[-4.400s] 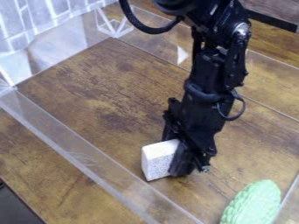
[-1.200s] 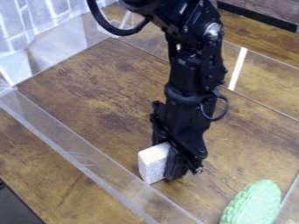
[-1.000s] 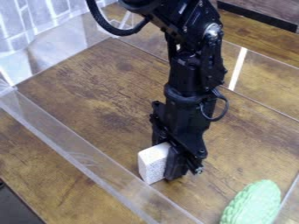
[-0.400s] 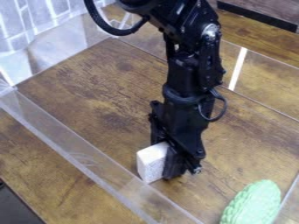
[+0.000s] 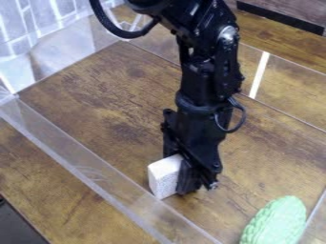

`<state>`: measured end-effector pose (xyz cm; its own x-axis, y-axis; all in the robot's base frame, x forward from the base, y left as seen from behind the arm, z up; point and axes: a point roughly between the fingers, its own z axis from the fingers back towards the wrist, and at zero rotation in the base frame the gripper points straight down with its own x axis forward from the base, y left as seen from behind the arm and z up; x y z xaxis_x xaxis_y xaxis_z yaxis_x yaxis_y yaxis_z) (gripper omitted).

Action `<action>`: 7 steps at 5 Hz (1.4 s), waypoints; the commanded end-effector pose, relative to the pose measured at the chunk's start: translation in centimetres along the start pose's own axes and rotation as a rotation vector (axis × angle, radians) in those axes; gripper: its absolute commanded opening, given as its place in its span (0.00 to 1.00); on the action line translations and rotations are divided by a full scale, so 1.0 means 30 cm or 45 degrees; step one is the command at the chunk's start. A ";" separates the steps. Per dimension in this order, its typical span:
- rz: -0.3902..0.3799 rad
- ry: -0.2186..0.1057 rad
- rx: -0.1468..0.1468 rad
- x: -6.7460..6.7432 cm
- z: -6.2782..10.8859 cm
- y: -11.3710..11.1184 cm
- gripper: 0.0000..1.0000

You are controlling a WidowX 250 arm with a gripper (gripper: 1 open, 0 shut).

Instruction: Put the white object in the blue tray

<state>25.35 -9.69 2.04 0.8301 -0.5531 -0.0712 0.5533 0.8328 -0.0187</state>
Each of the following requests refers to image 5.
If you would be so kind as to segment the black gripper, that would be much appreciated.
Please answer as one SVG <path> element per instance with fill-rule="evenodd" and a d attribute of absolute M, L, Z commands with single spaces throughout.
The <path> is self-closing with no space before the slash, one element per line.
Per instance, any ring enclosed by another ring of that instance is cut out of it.
<path fill-rule="evenodd" d="M 177 178 L 177 193 L 186 195 L 201 187 L 209 190 L 218 184 L 217 175 L 223 170 L 218 147 L 230 132 L 233 108 L 237 101 L 197 105 L 179 91 L 177 111 L 165 109 L 163 156 L 182 156 Z"/>

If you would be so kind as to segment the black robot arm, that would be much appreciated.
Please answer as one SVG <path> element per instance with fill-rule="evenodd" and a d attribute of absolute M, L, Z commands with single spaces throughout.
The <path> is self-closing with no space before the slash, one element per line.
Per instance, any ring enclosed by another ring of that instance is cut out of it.
<path fill-rule="evenodd" d="M 239 127 L 234 99 L 245 77 L 237 60 L 239 27 L 223 0 L 126 0 L 177 37 L 182 70 L 177 109 L 163 111 L 163 155 L 179 154 L 177 193 L 214 189 L 223 170 L 218 146 Z"/>

